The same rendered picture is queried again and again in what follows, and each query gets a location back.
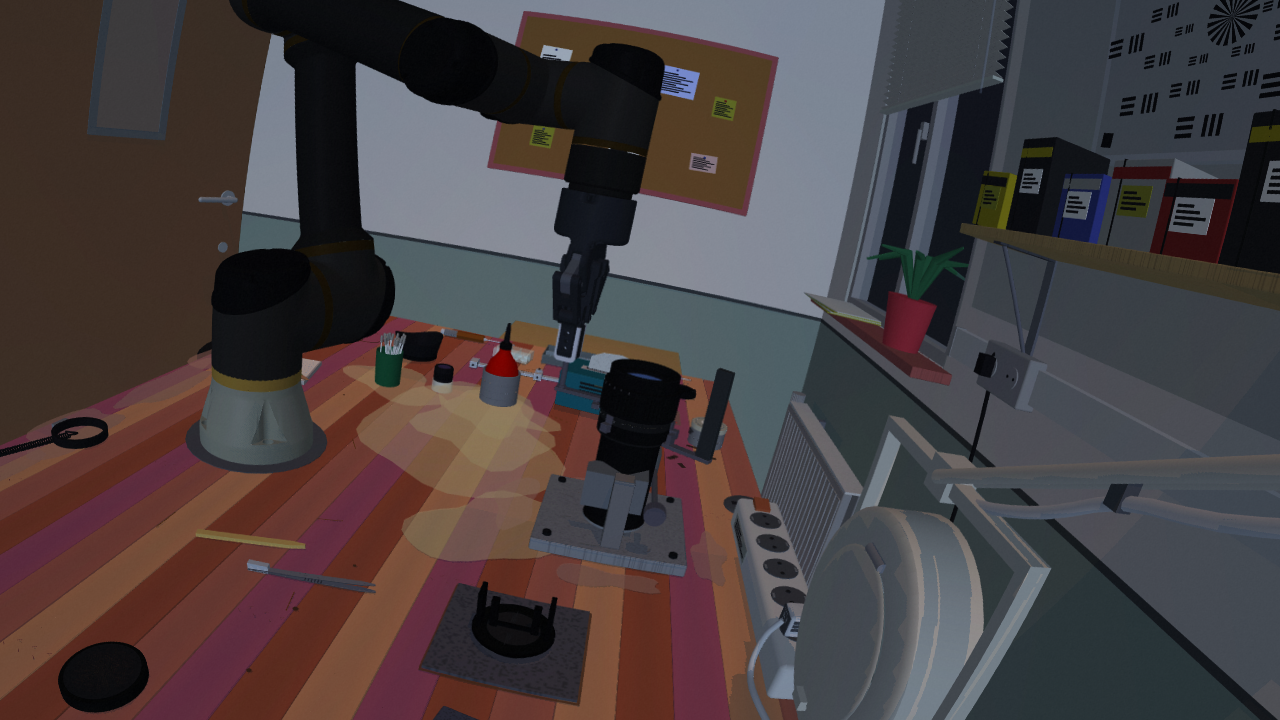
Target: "bulletin board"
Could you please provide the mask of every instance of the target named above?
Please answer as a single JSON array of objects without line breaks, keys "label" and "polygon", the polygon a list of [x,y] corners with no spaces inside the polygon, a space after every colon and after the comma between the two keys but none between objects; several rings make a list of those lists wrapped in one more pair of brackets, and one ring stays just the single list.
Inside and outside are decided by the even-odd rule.
[{"label": "bulletin board", "polygon": [[[596,45],[635,45],[667,64],[641,195],[746,215],[778,59],[650,29],[526,12],[516,45],[585,63]],[[696,85],[690,73],[698,73]],[[692,99],[687,95],[692,91]],[[564,179],[573,131],[497,123],[489,167]]]}]

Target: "green pencil cup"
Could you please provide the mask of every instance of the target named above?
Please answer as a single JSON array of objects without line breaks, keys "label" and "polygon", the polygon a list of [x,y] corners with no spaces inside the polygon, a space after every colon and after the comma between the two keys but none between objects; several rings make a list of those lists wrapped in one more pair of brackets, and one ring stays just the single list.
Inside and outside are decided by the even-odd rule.
[{"label": "green pencil cup", "polygon": [[378,348],[378,361],[374,365],[374,382],[383,387],[399,386],[399,370],[403,365],[403,355],[387,355],[383,348]]}]

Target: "power strip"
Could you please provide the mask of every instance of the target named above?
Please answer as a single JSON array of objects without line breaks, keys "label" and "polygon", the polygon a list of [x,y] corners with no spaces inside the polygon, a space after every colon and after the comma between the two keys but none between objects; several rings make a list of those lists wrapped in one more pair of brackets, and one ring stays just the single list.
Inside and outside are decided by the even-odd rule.
[{"label": "power strip", "polygon": [[[768,511],[756,510],[768,503]],[[733,511],[733,538],[742,569],[742,589],[751,612],[751,629],[756,642],[778,618],[787,603],[803,603],[809,584],[800,570],[791,536],[782,521],[778,506],[764,498],[742,498]],[[796,641],[773,633],[760,650],[760,671],[765,694],[791,700],[795,685]]]}]

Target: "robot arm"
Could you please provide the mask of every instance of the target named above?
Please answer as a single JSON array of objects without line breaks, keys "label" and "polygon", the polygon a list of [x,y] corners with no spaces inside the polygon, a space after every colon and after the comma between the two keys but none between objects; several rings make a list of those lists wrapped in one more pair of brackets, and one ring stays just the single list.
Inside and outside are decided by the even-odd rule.
[{"label": "robot arm", "polygon": [[[556,355],[576,359],[608,275],[605,250],[626,245],[631,236],[636,208],[631,197],[640,191],[658,113],[662,58],[641,47],[600,45],[586,63],[544,60],[474,24],[399,0],[230,0],[230,5],[251,27],[285,36],[287,47],[302,41],[320,45],[403,82],[431,102],[502,123],[573,131],[564,169],[568,187],[561,191],[554,227],[570,238],[570,247],[552,278],[552,292],[559,323]],[[300,145],[300,184],[302,155]],[[306,214],[302,195],[300,187],[300,215]],[[358,188],[347,193],[352,195],[358,199]],[[358,217],[358,204],[355,213]]]}]

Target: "striped wooden tabletop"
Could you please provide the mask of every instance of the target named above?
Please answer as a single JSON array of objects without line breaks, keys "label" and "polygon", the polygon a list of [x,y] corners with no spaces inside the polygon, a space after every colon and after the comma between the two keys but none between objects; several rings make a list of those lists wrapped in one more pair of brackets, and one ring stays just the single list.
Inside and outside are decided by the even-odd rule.
[{"label": "striped wooden tabletop", "polygon": [[[439,328],[392,318],[383,332],[428,329]],[[554,383],[529,378],[516,407],[481,404],[483,370],[467,361],[490,351],[454,338],[439,354],[457,369],[451,393],[431,392],[431,363],[380,387],[376,337],[306,355],[324,360],[305,392],[328,447],[305,468],[232,473],[191,454],[207,354],[69,414],[106,420],[106,442],[0,457],[0,717],[88,716],[68,708],[58,673],[106,641],[140,648],[151,674],[120,719],[756,717],[723,500],[758,491],[732,410],[713,462],[668,452],[659,468],[659,492],[685,509],[685,577],[582,562],[531,551],[529,536],[548,477],[581,478],[594,459],[594,415],[554,406]],[[681,438],[707,406],[709,383],[689,382],[699,393],[680,409]],[[306,547],[196,537],[207,530]],[[264,577],[248,560],[376,592]],[[419,670],[454,587],[483,582],[591,614],[577,705]],[[764,705],[795,717],[790,702]]]}]

